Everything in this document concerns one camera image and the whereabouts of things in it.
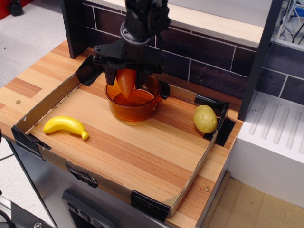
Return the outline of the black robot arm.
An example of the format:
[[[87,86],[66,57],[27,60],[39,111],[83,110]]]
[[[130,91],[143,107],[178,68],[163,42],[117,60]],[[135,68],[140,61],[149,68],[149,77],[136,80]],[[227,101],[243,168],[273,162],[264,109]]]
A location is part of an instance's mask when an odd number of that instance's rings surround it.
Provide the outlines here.
[[[105,73],[106,82],[113,85],[117,71],[136,71],[135,87],[141,88],[148,76],[163,70],[165,58],[160,50],[149,47],[153,37],[161,38],[171,23],[166,0],[127,0],[121,37],[110,44],[96,45],[93,63]]]

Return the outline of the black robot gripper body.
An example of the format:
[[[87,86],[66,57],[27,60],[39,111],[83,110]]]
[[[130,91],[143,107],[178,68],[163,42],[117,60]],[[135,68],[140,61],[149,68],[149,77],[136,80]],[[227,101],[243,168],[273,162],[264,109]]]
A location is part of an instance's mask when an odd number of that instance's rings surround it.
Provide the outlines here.
[[[148,45],[132,45],[122,39],[96,45],[93,51],[93,63],[108,74],[125,68],[160,74],[165,62],[161,51]]]

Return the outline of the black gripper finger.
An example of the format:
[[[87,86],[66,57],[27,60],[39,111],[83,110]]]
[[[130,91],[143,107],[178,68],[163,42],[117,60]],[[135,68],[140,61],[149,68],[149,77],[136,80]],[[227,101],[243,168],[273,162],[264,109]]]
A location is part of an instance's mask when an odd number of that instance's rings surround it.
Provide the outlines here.
[[[152,74],[152,68],[149,66],[140,67],[136,70],[135,89],[140,89]]]
[[[114,85],[118,68],[119,68],[119,66],[117,64],[110,63],[110,64],[105,65],[105,68],[104,68],[105,78],[106,78],[107,84],[109,84],[110,86]]]

